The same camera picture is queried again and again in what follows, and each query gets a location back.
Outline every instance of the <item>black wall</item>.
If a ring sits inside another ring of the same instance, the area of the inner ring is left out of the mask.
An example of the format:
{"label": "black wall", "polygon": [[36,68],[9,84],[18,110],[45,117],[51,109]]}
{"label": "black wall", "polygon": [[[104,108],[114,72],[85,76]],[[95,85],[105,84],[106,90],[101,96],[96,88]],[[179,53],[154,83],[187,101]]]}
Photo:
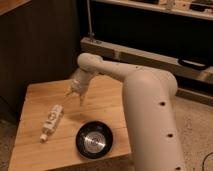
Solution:
{"label": "black wall", "polygon": [[79,42],[76,0],[32,0],[0,16],[0,118],[19,118],[30,83],[68,78]]}

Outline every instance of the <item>wooden table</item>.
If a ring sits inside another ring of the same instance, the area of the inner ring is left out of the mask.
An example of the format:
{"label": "wooden table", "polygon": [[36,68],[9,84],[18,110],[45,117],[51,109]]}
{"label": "wooden table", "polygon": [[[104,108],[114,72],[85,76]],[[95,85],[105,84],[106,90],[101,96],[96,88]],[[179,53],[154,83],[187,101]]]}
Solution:
{"label": "wooden table", "polygon": [[[64,100],[69,83],[64,80],[28,87],[9,171],[41,171],[94,161],[81,157],[75,146],[79,128],[94,120],[106,123],[114,136],[112,149],[103,158],[130,154],[121,83],[106,76],[94,78],[83,106],[77,95]],[[56,132],[41,144],[43,122],[55,104],[63,105],[64,117]]]}

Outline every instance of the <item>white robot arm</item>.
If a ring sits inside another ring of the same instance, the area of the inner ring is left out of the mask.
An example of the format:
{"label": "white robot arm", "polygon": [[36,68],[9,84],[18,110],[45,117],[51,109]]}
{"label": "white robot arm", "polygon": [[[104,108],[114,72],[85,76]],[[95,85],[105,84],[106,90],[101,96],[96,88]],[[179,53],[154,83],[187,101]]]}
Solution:
{"label": "white robot arm", "polygon": [[83,53],[71,92],[83,96],[98,73],[123,82],[123,107],[136,171],[186,171],[170,97],[175,77],[164,70],[104,61]]}

